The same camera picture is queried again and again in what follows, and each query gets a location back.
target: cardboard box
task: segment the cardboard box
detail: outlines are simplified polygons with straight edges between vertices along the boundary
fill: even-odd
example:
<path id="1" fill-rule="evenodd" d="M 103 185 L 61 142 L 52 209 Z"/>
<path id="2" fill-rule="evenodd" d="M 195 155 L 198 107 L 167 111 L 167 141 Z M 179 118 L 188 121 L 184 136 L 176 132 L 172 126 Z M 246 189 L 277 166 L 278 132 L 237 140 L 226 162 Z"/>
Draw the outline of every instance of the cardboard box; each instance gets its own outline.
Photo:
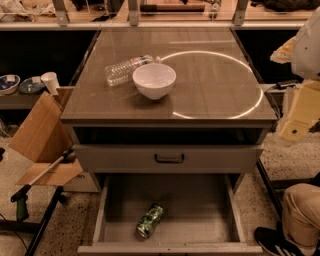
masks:
<path id="1" fill-rule="evenodd" d="M 70 90 L 63 95 L 69 98 Z M 60 120 L 66 104 L 65 97 L 61 102 L 62 105 L 51 94 L 44 92 L 11 139 L 9 147 L 35 162 L 17 184 L 29 184 L 64 151 L 72 148 L 73 141 Z M 63 185 L 65 191 L 98 192 L 96 183 L 88 173 L 83 172 L 78 162 L 60 163 L 37 185 Z"/>

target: soda can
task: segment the soda can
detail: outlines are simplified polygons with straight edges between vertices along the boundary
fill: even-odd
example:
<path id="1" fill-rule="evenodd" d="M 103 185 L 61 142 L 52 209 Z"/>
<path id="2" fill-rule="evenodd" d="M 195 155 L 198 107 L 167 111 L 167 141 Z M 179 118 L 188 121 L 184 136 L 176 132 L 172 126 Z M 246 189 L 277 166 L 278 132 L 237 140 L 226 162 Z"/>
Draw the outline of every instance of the soda can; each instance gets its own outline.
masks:
<path id="1" fill-rule="evenodd" d="M 137 224 L 139 234 L 144 238 L 150 237 L 163 214 L 163 208 L 160 205 L 153 203 L 148 212 L 142 216 Z"/>

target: khaki pants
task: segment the khaki pants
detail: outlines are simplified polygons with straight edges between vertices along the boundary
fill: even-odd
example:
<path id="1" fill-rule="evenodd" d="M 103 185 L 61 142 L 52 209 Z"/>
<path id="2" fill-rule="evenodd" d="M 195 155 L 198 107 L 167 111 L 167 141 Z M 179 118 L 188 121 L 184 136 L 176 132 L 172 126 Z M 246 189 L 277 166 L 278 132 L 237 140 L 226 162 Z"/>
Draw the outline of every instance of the khaki pants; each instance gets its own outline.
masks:
<path id="1" fill-rule="evenodd" d="M 300 248 L 315 248 L 320 234 L 320 187 L 297 184 L 284 194 L 283 233 Z"/>

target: white cup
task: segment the white cup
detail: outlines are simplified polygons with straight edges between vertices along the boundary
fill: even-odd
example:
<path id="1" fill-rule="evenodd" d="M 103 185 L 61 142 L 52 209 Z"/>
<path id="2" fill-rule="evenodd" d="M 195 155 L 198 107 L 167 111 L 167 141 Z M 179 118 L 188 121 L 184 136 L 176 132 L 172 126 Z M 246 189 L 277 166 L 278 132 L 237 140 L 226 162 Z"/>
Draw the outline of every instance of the white cup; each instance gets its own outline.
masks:
<path id="1" fill-rule="evenodd" d="M 44 82 L 51 94 L 58 95 L 56 88 L 60 87 L 60 85 L 57 79 L 57 74 L 55 72 L 44 73 L 41 76 L 41 80 L 42 82 Z"/>

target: open drawer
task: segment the open drawer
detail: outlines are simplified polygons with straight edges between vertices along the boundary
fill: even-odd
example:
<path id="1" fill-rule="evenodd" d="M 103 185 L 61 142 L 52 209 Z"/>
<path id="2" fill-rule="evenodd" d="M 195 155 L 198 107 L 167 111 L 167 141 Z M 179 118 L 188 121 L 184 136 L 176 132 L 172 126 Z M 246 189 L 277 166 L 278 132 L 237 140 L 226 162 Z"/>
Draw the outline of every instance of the open drawer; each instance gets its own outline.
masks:
<path id="1" fill-rule="evenodd" d="M 245 173 L 263 145 L 79 145 L 74 151 L 92 173 Z"/>
<path id="2" fill-rule="evenodd" d="M 165 214 L 148 239 L 136 232 L 153 202 Z M 261 255 L 247 246 L 225 174 L 114 174 L 102 191 L 92 246 L 79 255 Z"/>

